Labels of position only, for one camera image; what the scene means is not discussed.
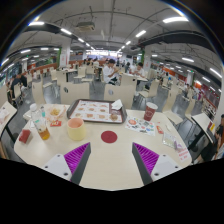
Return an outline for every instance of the floor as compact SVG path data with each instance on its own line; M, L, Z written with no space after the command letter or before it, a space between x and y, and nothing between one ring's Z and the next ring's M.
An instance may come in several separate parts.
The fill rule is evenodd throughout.
M68 81L74 83L73 77L74 77L74 74L70 74L68 77ZM43 80L44 80L44 84L46 84L48 82L51 82L51 77L50 76L44 77ZM53 83L54 83L54 89L56 91L56 94L59 94L59 88L56 86L55 82L53 82ZM90 85L90 99L103 100L104 88L102 88L102 84L99 81L94 81L94 84L95 84L96 92L94 93L94 89L93 89L92 85ZM138 87L138 90L141 90L145 84L146 83L141 82ZM19 106L17 115L14 117L14 119L9 124L9 129L11 130L12 133L20 133L21 132L21 130L23 129L23 127L26 124L26 121L23 119L23 114L26 113L29 110L30 105L32 103L34 103L31 89L29 89L27 93L28 94L24 98L23 104ZM162 111L162 108L167 99L167 95L168 95L168 90L165 90L159 86L157 96L154 98L154 103L158 106L157 112ZM60 96L56 98L55 93L52 91L51 87L47 87L44 89L44 97L48 104L60 104ZM145 101L143 100L143 102L141 103L139 108L138 108L138 104L139 104L138 97L136 97L136 101L133 101L132 110L143 110L144 111L145 110ZM185 118L184 113L188 107L188 104L189 103L187 101L183 100L181 95L177 95L176 102L172 108L172 111L184 119ZM195 105L195 107L192 111L192 115L197 115L199 113L201 113L201 104L200 103ZM187 146L188 146L188 140L194 138L194 134L198 134L200 131L200 129L198 127L196 127L195 129L194 128L191 129L191 126L192 126L192 123L189 121L186 121L183 125L180 126L180 128L178 130L180 136L184 139L184 142ZM190 129L191 129L191 133L188 135L188 138L185 139ZM190 151L192 158L197 157L197 155L203 148L205 140L206 139L202 138L201 141L199 142L199 144L198 144L199 150L197 153ZM3 147L6 150L7 155L10 160L17 161L17 162L23 162L16 155L13 148L11 147L10 138L6 131L4 132L4 134L2 136L2 144L3 144Z

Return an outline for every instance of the menu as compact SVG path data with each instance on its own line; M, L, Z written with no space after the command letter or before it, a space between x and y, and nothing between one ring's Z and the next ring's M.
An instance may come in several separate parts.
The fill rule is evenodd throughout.
M128 117L125 128L155 136L155 124L136 117Z
M121 123L120 111L111 110L110 103L80 100L71 118L80 117L86 121Z

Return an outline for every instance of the red coaster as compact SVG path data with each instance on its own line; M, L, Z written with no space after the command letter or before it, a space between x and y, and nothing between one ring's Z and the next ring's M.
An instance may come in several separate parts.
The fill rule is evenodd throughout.
M117 135L113 131L105 131L102 133L101 139L106 143L114 143L117 141Z

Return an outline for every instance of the column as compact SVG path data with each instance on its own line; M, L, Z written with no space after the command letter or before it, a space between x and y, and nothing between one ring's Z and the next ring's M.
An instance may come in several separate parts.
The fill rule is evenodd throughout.
M187 84L189 84L190 86L193 85L193 76L194 76L194 73L188 72L188 74L187 74Z
M65 65L62 60L60 60L60 67L65 67L69 64L70 61L70 46L71 46L71 39L68 37L64 37L64 40L62 42L62 49L61 49L61 56L62 58L64 56L65 59Z
M22 73L24 73L24 69L27 71L27 61L22 63Z
M151 67L151 56L152 56L152 47L151 46L146 46L145 47L145 53L144 53L144 66L143 69L146 72L149 72L150 67Z
M221 116L222 116L222 114L224 114L224 103L223 103L224 102L224 67L222 67L221 76L222 76L222 87L221 87L222 93L220 95L219 107L216 111L216 116L214 119L216 127L218 127L220 125Z

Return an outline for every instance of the sign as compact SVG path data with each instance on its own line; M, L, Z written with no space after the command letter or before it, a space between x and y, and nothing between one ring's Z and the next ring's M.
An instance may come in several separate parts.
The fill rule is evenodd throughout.
M66 66L66 54L61 54L60 55L60 67L65 67Z

